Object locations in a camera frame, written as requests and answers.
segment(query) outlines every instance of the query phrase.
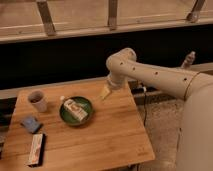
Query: dark wall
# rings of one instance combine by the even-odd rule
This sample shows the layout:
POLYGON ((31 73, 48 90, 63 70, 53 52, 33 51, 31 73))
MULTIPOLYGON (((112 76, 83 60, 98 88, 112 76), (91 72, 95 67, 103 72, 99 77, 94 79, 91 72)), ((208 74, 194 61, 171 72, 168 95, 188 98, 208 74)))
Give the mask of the dark wall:
POLYGON ((148 64, 180 66, 192 50, 211 62, 213 25, 0 45, 0 89, 105 76, 107 57, 125 47, 148 64))

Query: floor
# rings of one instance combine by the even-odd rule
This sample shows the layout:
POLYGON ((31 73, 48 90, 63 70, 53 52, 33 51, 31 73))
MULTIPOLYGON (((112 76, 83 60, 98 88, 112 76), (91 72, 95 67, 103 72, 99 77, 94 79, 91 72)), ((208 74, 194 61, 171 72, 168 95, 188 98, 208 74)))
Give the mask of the floor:
MULTIPOLYGON (((147 112, 146 129, 150 137, 156 160, 110 171, 175 171, 176 146, 183 101, 161 92, 148 93, 144 105, 143 94, 136 94, 135 100, 141 116, 147 112)), ((0 151, 7 126, 0 129, 0 151)))

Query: blue object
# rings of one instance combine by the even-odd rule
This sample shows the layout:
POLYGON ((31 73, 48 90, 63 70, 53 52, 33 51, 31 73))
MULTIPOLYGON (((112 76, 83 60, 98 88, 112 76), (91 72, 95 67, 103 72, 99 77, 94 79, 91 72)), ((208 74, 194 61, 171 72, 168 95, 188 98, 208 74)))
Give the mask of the blue object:
POLYGON ((24 118, 21 125, 23 125, 27 131, 32 134, 36 133, 42 126, 42 124, 39 123, 34 116, 27 116, 24 118))

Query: ceramic cup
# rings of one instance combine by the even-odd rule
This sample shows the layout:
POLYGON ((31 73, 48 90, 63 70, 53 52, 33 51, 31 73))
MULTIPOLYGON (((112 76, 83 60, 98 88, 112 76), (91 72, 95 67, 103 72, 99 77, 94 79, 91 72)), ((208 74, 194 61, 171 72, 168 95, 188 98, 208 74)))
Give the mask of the ceramic cup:
POLYGON ((47 103, 44 98, 44 93, 40 90, 35 90, 28 95, 28 101, 36 108, 38 112, 47 110, 47 103))

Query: green plate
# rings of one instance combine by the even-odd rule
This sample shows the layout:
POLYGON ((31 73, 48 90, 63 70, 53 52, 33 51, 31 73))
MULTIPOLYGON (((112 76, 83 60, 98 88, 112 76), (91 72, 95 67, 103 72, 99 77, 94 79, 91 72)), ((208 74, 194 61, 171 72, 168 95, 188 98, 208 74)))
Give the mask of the green plate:
POLYGON ((60 107, 61 119, 70 126, 79 126, 85 124, 94 113, 91 102, 88 99, 80 96, 71 97, 70 99, 78 103, 88 113, 88 116, 86 119, 80 122, 76 120, 72 115, 70 115, 70 113, 64 108, 64 105, 62 104, 60 107))

